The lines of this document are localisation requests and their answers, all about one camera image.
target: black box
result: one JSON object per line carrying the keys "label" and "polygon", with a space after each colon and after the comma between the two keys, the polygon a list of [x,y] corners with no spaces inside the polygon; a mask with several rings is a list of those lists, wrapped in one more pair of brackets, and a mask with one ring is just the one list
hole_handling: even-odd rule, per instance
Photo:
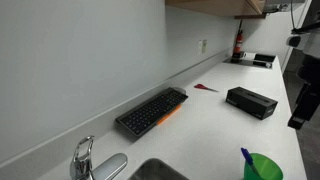
{"label": "black box", "polygon": [[230,89],[226,102],[261,120],[271,116],[278,104],[275,100],[241,87]]}

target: faucet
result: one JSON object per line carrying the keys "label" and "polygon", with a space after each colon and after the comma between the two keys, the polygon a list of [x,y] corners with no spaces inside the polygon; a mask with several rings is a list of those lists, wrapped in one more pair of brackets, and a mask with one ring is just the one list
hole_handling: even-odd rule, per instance
{"label": "faucet", "polygon": [[[118,153],[92,170],[91,150],[93,140],[94,136],[87,136],[78,143],[70,164],[72,180],[111,180],[126,167],[127,156]],[[79,157],[80,146],[86,142],[89,142],[87,152]]]}

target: cabinet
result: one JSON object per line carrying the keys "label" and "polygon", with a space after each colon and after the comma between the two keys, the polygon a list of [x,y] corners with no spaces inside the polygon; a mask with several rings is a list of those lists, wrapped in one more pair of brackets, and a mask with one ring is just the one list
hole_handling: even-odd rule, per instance
{"label": "cabinet", "polygon": [[167,6],[219,16],[262,14],[265,0],[166,0]]}

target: sink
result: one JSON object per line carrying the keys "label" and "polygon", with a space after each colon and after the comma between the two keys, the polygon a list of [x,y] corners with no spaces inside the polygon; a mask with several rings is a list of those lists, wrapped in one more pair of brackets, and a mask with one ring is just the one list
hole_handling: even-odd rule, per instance
{"label": "sink", "polygon": [[149,159],[129,180],[188,180],[159,159]]}

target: black keyboard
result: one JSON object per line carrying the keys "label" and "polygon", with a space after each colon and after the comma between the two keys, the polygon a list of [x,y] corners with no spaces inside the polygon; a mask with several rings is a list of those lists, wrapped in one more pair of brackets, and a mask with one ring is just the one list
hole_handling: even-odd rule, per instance
{"label": "black keyboard", "polygon": [[116,118],[116,122],[123,125],[135,136],[140,137],[187,98],[187,95],[173,88],[168,88]]}

